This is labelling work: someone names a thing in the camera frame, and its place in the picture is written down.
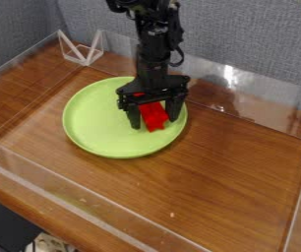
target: wooden surface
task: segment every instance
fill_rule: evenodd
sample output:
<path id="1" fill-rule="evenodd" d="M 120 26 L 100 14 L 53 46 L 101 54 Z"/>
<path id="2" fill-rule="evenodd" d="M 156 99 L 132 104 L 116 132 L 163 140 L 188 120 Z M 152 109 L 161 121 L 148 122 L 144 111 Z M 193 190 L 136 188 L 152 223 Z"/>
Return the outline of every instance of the wooden surface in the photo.
<path id="1" fill-rule="evenodd" d="M 26 62 L 33 73 L 6 73 L 30 83 L 29 91 L 42 78 L 36 62 Z M 109 76 L 90 68 L 73 73 L 1 128 L 0 144 L 214 252 L 279 251 L 301 188 L 301 140 L 188 102 L 188 127 L 160 153 L 96 157 L 69 142 L 61 111 L 78 90 Z M 5 183 L 13 182 L 0 176 L 0 202 L 80 249 L 135 250 L 60 207 L 45 211 L 45 199 Z"/>

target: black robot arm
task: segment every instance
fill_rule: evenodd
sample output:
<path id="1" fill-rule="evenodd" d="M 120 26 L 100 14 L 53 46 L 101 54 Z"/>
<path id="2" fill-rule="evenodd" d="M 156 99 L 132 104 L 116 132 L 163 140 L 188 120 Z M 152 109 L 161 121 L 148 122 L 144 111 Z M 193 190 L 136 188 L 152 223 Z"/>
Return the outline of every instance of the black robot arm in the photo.
<path id="1" fill-rule="evenodd" d="M 168 65 L 177 67 L 184 62 L 180 49 L 184 30 L 180 25 L 180 4 L 176 0 L 107 0 L 113 12 L 127 13 L 136 24 L 139 44 L 136 50 L 136 76 L 131 83 L 116 90 L 117 107 L 127 113 L 133 129 L 140 128 L 139 105 L 164 101 L 169 120 L 179 118 L 189 77 L 168 75 Z M 177 51 L 181 60 L 171 62 L 171 53 Z"/>

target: wooden table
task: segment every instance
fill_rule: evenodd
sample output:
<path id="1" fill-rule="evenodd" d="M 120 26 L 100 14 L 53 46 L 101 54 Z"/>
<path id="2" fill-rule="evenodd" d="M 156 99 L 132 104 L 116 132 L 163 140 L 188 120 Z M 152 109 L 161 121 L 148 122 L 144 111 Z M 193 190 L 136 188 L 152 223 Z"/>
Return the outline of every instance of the wooden table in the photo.
<path id="1" fill-rule="evenodd" d="M 136 159 L 93 156 L 68 140 L 61 112 L 111 75 L 78 68 L 49 90 L 73 67 L 57 51 L 49 45 L 0 77 L 0 125 L 46 92 L 0 127 L 0 145 L 211 251 L 279 251 L 301 190 L 301 140 L 188 102 L 188 126 L 167 149 Z M 189 89 L 193 99 L 200 87 Z M 1 174 L 0 202 L 82 251 L 137 251 Z"/>

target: gray wall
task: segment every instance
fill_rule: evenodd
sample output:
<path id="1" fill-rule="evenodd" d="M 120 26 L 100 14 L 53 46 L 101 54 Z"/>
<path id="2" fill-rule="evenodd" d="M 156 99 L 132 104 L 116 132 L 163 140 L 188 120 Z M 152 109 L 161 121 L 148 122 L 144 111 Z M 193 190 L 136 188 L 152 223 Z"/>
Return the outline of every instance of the gray wall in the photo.
<path id="1" fill-rule="evenodd" d="M 66 30 L 56 0 L 0 0 L 0 65 L 58 28 Z"/>
<path id="2" fill-rule="evenodd" d="M 301 0 L 181 0 L 184 49 L 301 85 Z M 89 43 L 97 28 L 135 36 L 104 0 L 58 0 L 72 38 Z"/>

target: green plate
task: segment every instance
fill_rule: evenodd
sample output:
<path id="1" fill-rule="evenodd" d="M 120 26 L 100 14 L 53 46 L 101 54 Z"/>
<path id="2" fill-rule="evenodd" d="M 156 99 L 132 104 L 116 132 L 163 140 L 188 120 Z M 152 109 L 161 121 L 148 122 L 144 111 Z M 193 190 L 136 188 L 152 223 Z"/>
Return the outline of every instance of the green plate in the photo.
<path id="1" fill-rule="evenodd" d="M 62 127 L 73 143 L 89 153 L 107 158 L 137 158 L 153 154 L 177 138 L 187 124 L 187 107 L 165 130 L 149 133 L 141 122 L 133 130 L 125 113 L 116 107 L 115 90 L 132 77 L 99 81 L 73 95 L 62 112 Z"/>

